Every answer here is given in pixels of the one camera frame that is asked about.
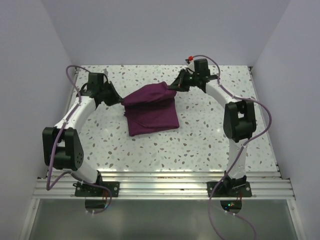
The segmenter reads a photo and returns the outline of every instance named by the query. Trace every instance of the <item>white speckled tabletop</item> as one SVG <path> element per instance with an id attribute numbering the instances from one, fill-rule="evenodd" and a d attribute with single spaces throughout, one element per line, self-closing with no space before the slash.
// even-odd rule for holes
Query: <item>white speckled tabletop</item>
<path id="1" fill-rule="evenodd" d="M 108 78 L 123 98 L 142 86 L 165 81 L 171 84 L 182 65 L 84 65 L 92 72 L 107 69 Z M 80 70 L 76 85 L 88 74 Z M 256 98 L 247 66 L 221 66 L 221 82 L 236 95 Z M 198 88 L 178 92 L 175 107 L 180 128 L 130 137 L 124 107 L 104 103 L 89 116 L 80 140 L 85 158 L 100 171 L 224 171 L 228 139 L 223 132 L 224 109 Z M 255 106 L 257 130 L 264 129 L 260 108 Z M 276 160 L 266 135 L 249 144 L 246 170 L 277 172 Z"/>

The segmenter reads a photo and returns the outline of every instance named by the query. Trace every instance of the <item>floor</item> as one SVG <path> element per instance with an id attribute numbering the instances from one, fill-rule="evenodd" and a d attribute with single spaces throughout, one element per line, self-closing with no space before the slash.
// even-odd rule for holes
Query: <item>floor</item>
<path id="1" fill-rule="evenodd" d="M 182 65 L 85 65 L 92 72 L 108 71 L 108 78 L 123 98 L 146 84 L 172 83 Z M 221 82 L 236 95 L 256 99 L 247 66 L 221 66 Z M 215 74 L 217 69 L 211 67 Z M 80 70 L 76 85 L 88 74 Z M 223 133 L 224 109 L 198 88 L 178 92 L 175 97 L 180 128 L 130 137 L 124 107 L 104 103 L 84 124 L 80 140 L 85 158 L 99 171 L 159 172 L 224 171 L 229 142 Z M 255 106 L 257 130 L 265 126 L 260 108 Z M 266 135 L 249 144 L 246 170 L 277 172 L 276 159 Z"/>

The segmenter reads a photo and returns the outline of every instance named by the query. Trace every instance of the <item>gray wall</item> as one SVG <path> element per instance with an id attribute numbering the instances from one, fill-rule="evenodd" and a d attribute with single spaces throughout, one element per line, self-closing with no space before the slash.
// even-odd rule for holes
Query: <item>gray wall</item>
<path id="1" fill-rule="evenodd" d="M 40 0 L 1 0 L 0 33 L 0 239 L 15 240 L 45 166 L 42 130 L 65 107 L 70 60 Z"/>
<path id="2" fill-rule="evenodd" d="M 290 0 L 42 0 L 77 64 L 252 66 Z"/>
<path id="3" fill-rule="evenodd" d="M 291 0 L 253 68 L 270 108 L 270 137 L 282 175 L 291 178 L 309 239 L 319 239 L 320 1 Z"/>

